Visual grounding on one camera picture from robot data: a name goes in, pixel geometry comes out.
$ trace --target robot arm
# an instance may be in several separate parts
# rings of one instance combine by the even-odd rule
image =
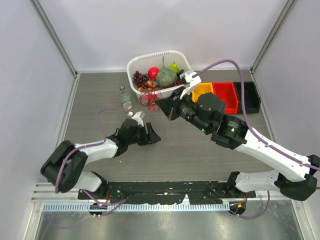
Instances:
[[[269,145],[300,160],[302,164],[274,151],[259,141],[243,120],[225,114],[225,103],[212,93],[201,95],[194,103],[190,93],[201,82],[199,76],[193,79],[194,75],[195,72],[187,72],[183,80],[184,86],[176,89],[170,97],[156,100],[155,103],[167,118],[173,121],[182,117],[206,135],[211,134],[211,140],[217,145],[253,156],[275,169],[259,173],[232,172],[228,179],[229,192],[280,191],[291,199],[306,200],[316,190],[317,179],[313,177],[315,170],[304,164],[319,167],[320,158],[289,151],[253,128]]]
[[[126,152],[132,144],[143,146],[161,141],[151,123],[144,124],[143,117],[142,111],[137,112],[127,118],[113,135],[99,142],[73,144],[68,140],[63,141],[42,166],[41,174],[55,185],[64,158],[76,150],[63,168],[58,189],[62,193],[72,188],[88,190],[94,197],[101,198],[105,195],[106,180],[95,172],[83,171],[84,166],[100,159],[115,158]]]

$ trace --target storage bin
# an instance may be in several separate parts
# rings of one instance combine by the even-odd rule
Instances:
[[[163,57],[164,57],[164,66],[169,68],[174,62],[177,64],[179,69],[183,69],[185,72],[191,70],[190,65],[181,52],[176,50],[167,50],[167,51],[159,51],[155,53],[150,53],[142,56],[137,56],[129,61],[126,66],[126,72],[128,75],[128,80],[131,89],[134,91],[136,97],[138,98],[140,103],[141,96],[144,92],[138,91],[137,86],[133,83],[133,76],[136,71],[139,71],[142,74],[147,74],[148,70],[152,67],[157,67],[159,69],[163,66]],[[156,94],[160,98],[166,98],[171,95],[171,93],[180,88],[181,86],[174,86],[158,91],[152,92],[152,94]]]
[[[200,95],[207,94],[207,93],[214,94],[214,87],[212,86],[212,83],[211,82],[199,83],[199,85],[192,92],[192,101],[196,103]]]
[[[238,97],[233,82],[213,82],[214,94],[225,102],[225,113],[236,114],[238,112]]]
[[[241,103],[241,82],[234,82],[235,92],[237,94],[239,105],[238,105],[238,114],[242,114],[242,103]],[[258,95],[256,85],[253,81],[244,82],[244,103],[245,103],[245,112],[247,114],[255,114],[260,111],[261,99]]]

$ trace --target gray table surface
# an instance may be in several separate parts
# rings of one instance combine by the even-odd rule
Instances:
[[[251,81],[243,70],[245,81]],[[239,81],[235,70],[207,71],[202,82]],[[103,139],[97,122],[98,111],[121,108],[119,86],[130,88],[127,73],[81,74],[76,90],[65,139],[73,143],[91,143]],[[168,121],[162,112],[148,112],[147,107],[131,95],[131,111],[144,111],[145,122],[151,122],[162,141],[147,146],[131,145],[123,155],[101,159],[85,166],[107,181],[204,181],[226,180],[233,171],[263,172],[271,168],[246,154],[217,146],[197,128],[178,118]],[[101,119],[109,135],[127,118],[117,111],[103,113]],[[261,134],[269,137],[262,112],[250,114],[249,120]]]

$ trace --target glass bottle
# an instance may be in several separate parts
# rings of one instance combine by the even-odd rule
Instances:
[[[123,109],[130,109],[132,108],[132,102],[131,102],[131,94],[128,89],[125,88],[125,86],[120,86],[120,102]]]

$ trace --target yellow bin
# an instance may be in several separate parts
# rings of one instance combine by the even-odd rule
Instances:
[[[212,82],[199,83],[199,85],[192,92],[192,101],[196,103],[200,95],[207,93],[215,94]]]

